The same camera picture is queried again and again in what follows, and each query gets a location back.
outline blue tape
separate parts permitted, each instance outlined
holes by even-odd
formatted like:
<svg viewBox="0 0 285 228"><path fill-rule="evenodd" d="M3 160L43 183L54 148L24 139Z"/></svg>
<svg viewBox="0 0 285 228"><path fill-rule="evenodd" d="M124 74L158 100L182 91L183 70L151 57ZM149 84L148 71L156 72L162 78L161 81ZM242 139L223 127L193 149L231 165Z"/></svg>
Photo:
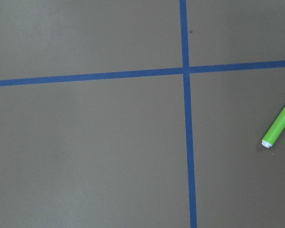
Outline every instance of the blue tape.
<svg viewBox="0 0 285 228"><path fill-rule="evenodd" d="M211 66L194 66L190 67L190 72L206 73L206 72L231 71L231 70L266 69L266 68L278 68L278 67L285 67L285 60L271 61L271 62L211 65Z"/></svg>
<svg viewBox="0 0 285 228"><path fill-rule="evenodd" d="M0 80L0 86L10 86L10 85L17 86L17 85L30 85L30 84L42 84L42 83L112 79L112 78L177 75L177 74L182 74L182 73L183 73L183 70L180 67L180 68L166 68L166 69L153 69L153 70L96 73L96 74L86 74L86 75L34 77L34 78Z"/></svg>
<svg viewBox="0 0 285 228"><path fill-rule="evenodd" d="M180 23L181 49L182 49L182 63L183 63L186 146L187 146L189 202L190 202L190 227L196 228L197 227L197 214L196 214L196 196L195 196L190 64L189 64L189 44L188 44L186 0L180 0L180 22L181 22Z"/></svg>

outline horizontal blue line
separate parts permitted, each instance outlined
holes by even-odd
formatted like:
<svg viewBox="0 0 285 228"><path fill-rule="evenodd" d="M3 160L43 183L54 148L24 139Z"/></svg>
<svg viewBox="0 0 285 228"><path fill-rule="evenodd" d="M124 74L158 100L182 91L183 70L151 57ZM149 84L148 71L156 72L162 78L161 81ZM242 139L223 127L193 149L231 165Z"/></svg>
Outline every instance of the horizontal blue line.
<svg viewBox="0 0 285 228"><path fill-rule="evenodd" d="M74 81L88 81L88 80L98 80L98 79L112 79L112 78L176 75L182 73L183 73L182 67L179 67L179 68L167 68L167 69L96 73L96 74L85 74L85 75L34 77L34 78L0 80L0 86L10 86L10 85L17 86L17 85L30 85L30 84L55 83L55 82L74 82Z"/></svg>
<svg viewBox="0 0 285 228"><path fill-rule="evenodd" d="M192 66L190 67L190 72L206 73L206 72L231 71L231 70L266 69L266 68L278 68L278 67L285 67L285 60L271 61L271 62L211 65L211 66L194 66L194 67Z"/></svg>

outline white end cap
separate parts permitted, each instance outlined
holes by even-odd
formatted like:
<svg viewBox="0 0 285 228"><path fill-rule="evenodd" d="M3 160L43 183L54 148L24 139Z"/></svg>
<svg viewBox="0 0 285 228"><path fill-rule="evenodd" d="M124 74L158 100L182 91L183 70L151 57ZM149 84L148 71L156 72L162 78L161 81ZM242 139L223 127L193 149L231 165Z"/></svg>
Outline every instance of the white end cap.
<svg viewBox="0 0 285 228"><path fill-rule="evenodd" d="M264 140L262 140L262 145L265 146L266 148L272 147L272 144L270 144L269 142L266 142Z"/></svg>

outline vertical blue line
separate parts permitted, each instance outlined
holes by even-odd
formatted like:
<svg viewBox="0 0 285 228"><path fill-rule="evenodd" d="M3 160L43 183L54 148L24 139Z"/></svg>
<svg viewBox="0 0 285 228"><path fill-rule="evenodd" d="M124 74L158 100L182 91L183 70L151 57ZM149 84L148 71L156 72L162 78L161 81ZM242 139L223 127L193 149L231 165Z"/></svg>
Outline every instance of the vertical blue line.
<svg viewBox="0 0 285 228"><path fill-rule="evenodd" d="M182 49L182 64L183 64L186 145L187 145L187 163L188 163L189 202L190 202L190 227L197 228L186 0L180 0L180 22L181 22L180 23L181 49Z"/></svg>

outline marker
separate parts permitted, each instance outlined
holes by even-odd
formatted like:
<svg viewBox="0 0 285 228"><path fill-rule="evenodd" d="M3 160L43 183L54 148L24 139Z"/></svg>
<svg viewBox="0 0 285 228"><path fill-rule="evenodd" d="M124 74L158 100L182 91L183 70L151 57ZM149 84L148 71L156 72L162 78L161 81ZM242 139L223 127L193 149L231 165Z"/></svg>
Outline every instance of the marker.
<svg viewBox="0 0 285 228"><path fill-rule="evenodd" d="M272 147L276 142L281 132L285 128L285 107L282 109L279 116L276 118L272 126L269 128L268 132L265 134L262 139L262 145L266 148Z"/></svg>

